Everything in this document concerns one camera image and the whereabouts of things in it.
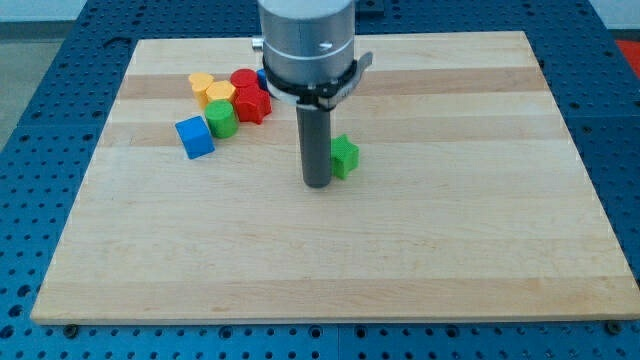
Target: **wooden board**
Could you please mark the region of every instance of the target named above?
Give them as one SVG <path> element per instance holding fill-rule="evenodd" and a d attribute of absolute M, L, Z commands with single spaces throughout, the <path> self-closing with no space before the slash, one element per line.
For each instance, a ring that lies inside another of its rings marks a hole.
<path fill-rule="evenodd" d="M 187 74 L 249 39 L 145 40 L 32 313 L 43 324 L 626 319 L 640 296 L 521 32 L 366 36 L 335 111 L 360 168 L 301 180 L 277 101 L 187 160 Z"/>

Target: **toy block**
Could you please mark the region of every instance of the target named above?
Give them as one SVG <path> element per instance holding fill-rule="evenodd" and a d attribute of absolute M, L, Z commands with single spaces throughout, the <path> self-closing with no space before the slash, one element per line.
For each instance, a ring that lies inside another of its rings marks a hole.
<path fill-rule="evenodd" d="M 228 138 L 238 131 L 238 117 L 227 100 L 215 100 L 204 109 L 209 129 L 217 138 Z"/>
<path fill-rule="evenodd" d="M 231 83 L 236 89 L 258 85 L 258 74 L 251 69 L 236 70 L 231 74 Z"/>
<path fill-rule="evenodd" d="M 265 116 L 271 114 L 271 97 L 258 85 L 238 89 L 234 103 L 240 122 L 262 124 Z"/>
<path fill-rule="evenodd" d="M 229 80 L 215 81 L 207 89 L 209 102 L 216 100 L 227 100 L 230 103 L 236 99 L 236 87 Z"/>
<path fill-rule="evenodd" d="M 260 89 L 268 92 L 269 88 L 267 87 L 267 73 L 264 71 L 264 69 L 260 69 L 256 72 L 256 74 L 258 74 L 258 85 L 260 86 Z"/>
<path fill-rule="evenodd" d="M 342 134 L 331 139 L 331 171 L 334 176 L 344 180 L 358 167 L 360 149 Z"/>
<path fill-rule="evenodd" d="M 195 159 L 215 151 L 213 139 L 202 116 L 176 123 L 176 130 L 189 159 Z"/>
<path fill-rule="evenodd" d="M 201 109 L 204 109 L 209 103 L 207 98 L 207 89 L 213 84 L 213 76 L 207 73 L 193 73 L 189 75 L 189 82 L 191 83 L 191 91 L 193 91 L 193 97 L 198 102 Z"/>

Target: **metal cylinder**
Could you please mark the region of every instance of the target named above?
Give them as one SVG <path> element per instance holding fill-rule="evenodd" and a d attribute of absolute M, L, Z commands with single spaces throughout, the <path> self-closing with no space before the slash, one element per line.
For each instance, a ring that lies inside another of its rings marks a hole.
<path fill-rule="evenodd" d="M 258 0 L 265 64 L 295 85 L 338 79 L 354 57 L 354 0 Z"/>
<path fill-rule="evenodd" d="M 297 108 L 302 177 L 321 188 L 331 182 L 331 113 Z"/>

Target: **black screw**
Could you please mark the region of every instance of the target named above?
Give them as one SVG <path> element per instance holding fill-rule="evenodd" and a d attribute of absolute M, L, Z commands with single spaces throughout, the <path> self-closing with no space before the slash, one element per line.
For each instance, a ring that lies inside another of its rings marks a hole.
<path fill-rule="evenodd" d="M 64 337 L 66 337 L 67 339 L 75 339 L 78 336 L 79 332 L 80 328 L 75 324 L 65 325 L 65 327 L 62 329 L 62 335 L 64 335 Z"/>
<path fill-rule="evenodd" d="M 616 320 L 609 320 L 604 324 L 604 329 L 609 335 L 618 335 L 622 332 L 622 325 Z"/>

